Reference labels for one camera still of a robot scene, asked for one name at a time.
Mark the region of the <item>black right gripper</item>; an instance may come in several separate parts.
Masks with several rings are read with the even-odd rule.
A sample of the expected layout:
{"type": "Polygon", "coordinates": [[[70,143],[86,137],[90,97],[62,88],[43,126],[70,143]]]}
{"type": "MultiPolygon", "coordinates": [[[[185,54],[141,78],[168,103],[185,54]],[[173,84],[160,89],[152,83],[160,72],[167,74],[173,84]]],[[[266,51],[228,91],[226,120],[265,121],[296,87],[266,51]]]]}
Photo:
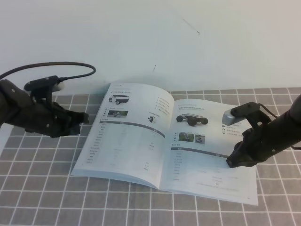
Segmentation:
{"type": "Polygon", "coordinates": [[[248,129],[243,140],[234,146],[226,160],[230,168],[252,167],[286,149],[285,135],[280,119],[275,119],[258,129],[248,129]]]}

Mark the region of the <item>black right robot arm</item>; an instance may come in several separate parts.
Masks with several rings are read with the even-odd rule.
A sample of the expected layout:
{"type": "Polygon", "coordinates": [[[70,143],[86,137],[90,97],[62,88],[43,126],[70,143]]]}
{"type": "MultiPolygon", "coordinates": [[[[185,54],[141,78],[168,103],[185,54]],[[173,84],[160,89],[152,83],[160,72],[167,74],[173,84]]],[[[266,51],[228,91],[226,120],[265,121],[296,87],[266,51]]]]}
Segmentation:
{"type": "Polygon", "coordinates": [[[224,112],[222,123],[230,126],[246,119],[251,128],[242,133],[243,140],[234,146],[226,162],[230,168],[252,167],[301,141],[301,97],[291,108],[271,120],[260,108],[249,102],[224,112]]]}

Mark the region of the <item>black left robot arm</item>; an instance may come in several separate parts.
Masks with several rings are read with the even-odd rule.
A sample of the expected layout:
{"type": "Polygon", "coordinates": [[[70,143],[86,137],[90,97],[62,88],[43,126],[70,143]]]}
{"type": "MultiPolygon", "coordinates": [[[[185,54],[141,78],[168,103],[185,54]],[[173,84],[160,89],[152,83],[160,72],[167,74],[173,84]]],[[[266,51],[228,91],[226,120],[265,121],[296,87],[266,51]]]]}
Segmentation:
{"type": "Polygon", "coordinates": [[[89,115],[66,110],[52,101],[53,86],[31,88],[27,93],[9,80],[1,80],[0,123],[52,138],[80,134],[80,125],[89,123],[89,115]]]}

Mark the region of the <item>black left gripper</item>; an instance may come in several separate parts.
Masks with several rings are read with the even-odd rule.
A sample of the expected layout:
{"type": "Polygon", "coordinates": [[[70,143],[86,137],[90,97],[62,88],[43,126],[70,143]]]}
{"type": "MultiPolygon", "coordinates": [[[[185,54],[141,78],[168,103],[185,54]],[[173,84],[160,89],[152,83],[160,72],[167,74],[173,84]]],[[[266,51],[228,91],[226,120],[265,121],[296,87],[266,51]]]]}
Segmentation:
{"type": "Polygon", "coordinates": [[[79,135],[81,123],[89,123],[89,114],[66,110],[58,103],[49,103],[45,99],[37,102],[24,89],[9,82],[10,125],[23,128],[26,132],[63,137],[79,135]]]}

